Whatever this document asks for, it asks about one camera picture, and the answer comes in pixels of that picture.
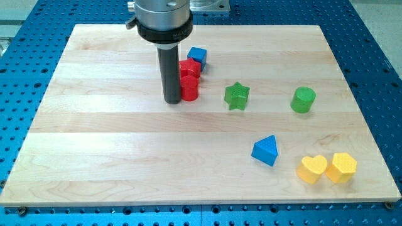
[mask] blue cube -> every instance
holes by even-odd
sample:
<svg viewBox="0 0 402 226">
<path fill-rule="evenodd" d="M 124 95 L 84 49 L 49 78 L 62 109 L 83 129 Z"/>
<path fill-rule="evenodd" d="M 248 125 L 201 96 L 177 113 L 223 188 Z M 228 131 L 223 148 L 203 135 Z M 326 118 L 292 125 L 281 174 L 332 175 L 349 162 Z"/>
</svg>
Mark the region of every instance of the blue cube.
<svg viewBox="0 0 402 226">
<path fill-rule="evenodd" d="M 196 62 L 201 63 L 201 72 L 204 69 L 205 65 L 207 64 L 207 50 L 191 47 L 190 52 L 187 54 L 188 58 L 193 58 Z"/>
<path fill-rule="evenodd" d="M 270 166 L 274 166 L 276 157 L 278 156 L 275 136 L 272 135 L 256 142 L 251 156 Z"/>
</svg>

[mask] green star block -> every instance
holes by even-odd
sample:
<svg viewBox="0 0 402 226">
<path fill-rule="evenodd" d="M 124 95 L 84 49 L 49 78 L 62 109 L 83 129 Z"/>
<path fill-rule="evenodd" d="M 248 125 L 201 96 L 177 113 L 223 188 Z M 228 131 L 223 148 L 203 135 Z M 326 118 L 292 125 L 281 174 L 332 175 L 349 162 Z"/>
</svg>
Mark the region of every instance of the green star block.
<svg viewBox="0 0 402 226">
<path fill-rule="evenodd" d="M 229 110 L 246 108 L 246 103 L 249 98 L 250 87 L 242 86 L 239 82 L 226 87 L 225 102 L 229 104 Z"/>
</svg>

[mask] red hexagon block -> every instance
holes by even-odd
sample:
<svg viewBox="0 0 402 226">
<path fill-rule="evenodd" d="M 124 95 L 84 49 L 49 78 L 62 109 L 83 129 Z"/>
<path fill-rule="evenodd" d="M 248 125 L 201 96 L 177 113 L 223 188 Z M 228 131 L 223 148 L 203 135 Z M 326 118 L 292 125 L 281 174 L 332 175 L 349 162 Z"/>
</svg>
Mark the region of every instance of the red hexagon block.
<svg viewBox="0 0 402 226">
<path fill-rule="evenodd" d="M 196 62 L 193 58 L 187 60 L 180 60 L 180 77 L 186 77 L 187 75 L 199 78 L 201 76 L 201 63 Z"/>
<path fill-rule="evenodd" d="M 187 75 L 180 79 L 182 88 L 182 99 L 185 101 L 193 101 L 198 97 L 198 79 L 194 76 Z"/>
</svg>

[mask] wooden board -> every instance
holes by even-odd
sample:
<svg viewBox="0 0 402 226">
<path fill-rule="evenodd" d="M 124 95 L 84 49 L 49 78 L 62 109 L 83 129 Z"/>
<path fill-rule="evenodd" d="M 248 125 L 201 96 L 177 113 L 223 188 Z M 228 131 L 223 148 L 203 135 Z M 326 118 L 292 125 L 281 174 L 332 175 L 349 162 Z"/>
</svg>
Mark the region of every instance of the wooden board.
<svg viewBox="0 0 402 226">
<path fill-rule="evenodd" d="M 5 206 L 396 201 L 401 195 L 318 26 L 197 26 L 208 49 L 194 102 L 161 96 L 156 48 L 123 25 L 77 25 L 1 194 Z M 224 89 L 251 88 L 229 111 Z M 317 99 L 290 109 L 295 89 Z M 274 167 L 251 157 L 274 134 Z M 302 157 L 348 152 L 346 184 L 295 173 Z"/>
</svg>

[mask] blue triangular block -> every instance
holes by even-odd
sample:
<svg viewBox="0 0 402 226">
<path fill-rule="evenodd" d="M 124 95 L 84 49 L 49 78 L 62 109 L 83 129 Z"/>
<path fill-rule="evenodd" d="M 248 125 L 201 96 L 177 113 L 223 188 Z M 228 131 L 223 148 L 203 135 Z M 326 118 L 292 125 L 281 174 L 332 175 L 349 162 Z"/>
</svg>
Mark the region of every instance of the blue triangular block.
<svg viewBox="0 0 402 226">
<path fill-rule="evenodd" d="M 254 143 L 251 156 L 270 166 L 273 166 L 276 157 L 278 156 L 275 136 L 272 135 Z"/>
</svg>

